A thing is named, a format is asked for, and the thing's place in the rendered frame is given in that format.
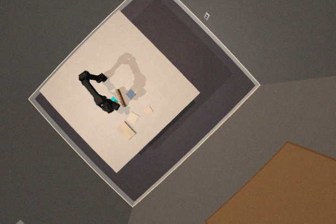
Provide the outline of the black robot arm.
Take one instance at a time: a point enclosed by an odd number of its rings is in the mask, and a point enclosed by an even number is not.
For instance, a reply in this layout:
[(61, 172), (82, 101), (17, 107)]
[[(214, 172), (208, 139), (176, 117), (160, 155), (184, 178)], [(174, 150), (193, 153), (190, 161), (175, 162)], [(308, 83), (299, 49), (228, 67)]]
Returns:
[(103, 111), (107, 112), (108, 114), (112, 113), (114, 109), (112, 108), (112, 105), (110, 104), (110, 100), (104, 98), (102, 95), (100, 95), (94, 87), (90, 84), (89, 80), (95, 80), (97, 83), (105, 82), (107, 80), (107, 77), (103, 73), (99, 75), (90, 74), (88, 71), (84, 71), (81, 74), (78, 75), (79, 80), (82, 82), (82, 85), (86, 87), (86, 89), (91, 93), (93, 96), (94, 102), (97, 106), (102, 108)]

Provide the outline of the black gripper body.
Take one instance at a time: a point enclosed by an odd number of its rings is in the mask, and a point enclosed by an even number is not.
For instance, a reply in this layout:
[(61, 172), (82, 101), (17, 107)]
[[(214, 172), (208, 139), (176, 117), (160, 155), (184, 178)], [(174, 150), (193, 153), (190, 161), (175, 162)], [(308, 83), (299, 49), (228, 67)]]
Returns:
[[(110, 99), (109, 99), (110, 100)], [(118, 109), (119, 109), (119, 107), (120, 107), (120, 105), (119, 104), (115, 104), (112, 100), (110, 100), (110, 104), (112, 105), (112, 107), (113, 107), (113, 109), (115, 110), (115, 111), (117, 111)]]

